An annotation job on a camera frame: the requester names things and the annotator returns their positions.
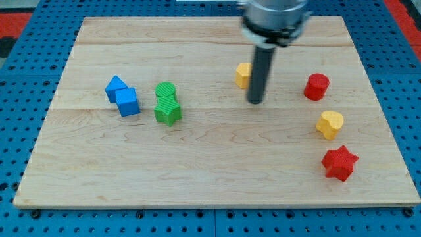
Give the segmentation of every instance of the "blue pegboard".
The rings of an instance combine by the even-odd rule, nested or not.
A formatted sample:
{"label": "blue pegboard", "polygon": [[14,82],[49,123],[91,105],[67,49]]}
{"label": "blue pegboard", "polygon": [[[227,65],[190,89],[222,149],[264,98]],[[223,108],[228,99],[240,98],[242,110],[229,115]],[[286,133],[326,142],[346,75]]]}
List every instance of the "blue pegboard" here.
{"label": "blue pegboard", "polygon": [[[312,0],[342,16],[421,191],[421,66],[381,0]],[[0,71],[0,235],[417,236],[421,208],[20,211],[12,206],[85,16],[241,16],[233,4],[174,0],[41,0]]]}

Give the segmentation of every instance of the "red surface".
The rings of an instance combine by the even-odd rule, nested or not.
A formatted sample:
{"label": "red surface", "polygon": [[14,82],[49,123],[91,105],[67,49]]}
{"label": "red surface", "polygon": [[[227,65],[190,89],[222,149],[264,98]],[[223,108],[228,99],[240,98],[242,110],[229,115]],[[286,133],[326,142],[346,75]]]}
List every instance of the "red surface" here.
{"label": "red surface", "polygon": [[421,31],[416,28],[415,21],[409,16],[407,8],[399,0],[384,0],[384,3],[414,49],[418,60],[421,61]]}
{"label": "red surface", "polygon": [[344,145],[337,150],[329,150],[322,160],[322,164],[326,168],[326,177],[335,177],[342,182],[346,181],[354,172],[354,163],[358,159]]}
{"label": "red surface", "polygon": [[305,97],[318,101],[324,97],[329,86],[329,78],[323,74],[316,73],[309,77],[304,89]]}
{"label": "red surface", "polygon": [[32,13],[0,13],[0,38],[19,38]]}

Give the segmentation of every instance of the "red cylinder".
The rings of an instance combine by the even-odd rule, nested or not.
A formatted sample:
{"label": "red cylinder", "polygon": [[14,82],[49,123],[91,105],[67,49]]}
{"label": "red cylinder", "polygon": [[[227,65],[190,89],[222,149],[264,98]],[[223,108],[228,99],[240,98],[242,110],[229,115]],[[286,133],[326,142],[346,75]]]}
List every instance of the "red cylinder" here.
{"label": "red cylinder", "polygon": [[329,78],[321,73],[313,74],[309,77],[304,89],[305,97],[318,101],[324,97],[329,86]]}

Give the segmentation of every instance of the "yellow block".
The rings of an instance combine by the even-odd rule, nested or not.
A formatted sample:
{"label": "yellow block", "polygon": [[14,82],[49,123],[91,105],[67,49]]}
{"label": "yellow block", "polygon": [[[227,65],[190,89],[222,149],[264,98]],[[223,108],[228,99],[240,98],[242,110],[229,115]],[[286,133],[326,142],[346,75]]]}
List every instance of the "yellow block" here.
{"label": "yellow block", "polygon": [[235,83],[241,89],[249,87],[251,63],[240,63],[235,71]]}
{"label": "yellow block", "polygon": [[335,111],[324,111],[316,124],[317,130],[321,131],[327,140],[335,139],[343,126],[343,116]]}

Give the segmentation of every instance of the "wood grain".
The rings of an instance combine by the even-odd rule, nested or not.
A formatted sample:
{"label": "wood grain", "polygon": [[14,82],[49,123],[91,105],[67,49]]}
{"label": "wood grain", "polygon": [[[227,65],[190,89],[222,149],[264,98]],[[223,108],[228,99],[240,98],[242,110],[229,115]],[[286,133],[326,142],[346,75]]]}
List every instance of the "wood grain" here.
{"label": "wood grain", "polygon": [[[420,203],[340,17],[313,17],[279,49],[264,103],[245,100],[235,68],[253,46],[238,18],[86,18],[16,193],[21,209],[394,207]],[[303,90],[330,78],[322,101]],[[118,74],[142,112],[121,117],[104,88]],[[155,121],[155,86],[177,87],[183,119]],[[345,118],[328,141],[322,111]],[[360,159],[342,183],[328,149]]]}

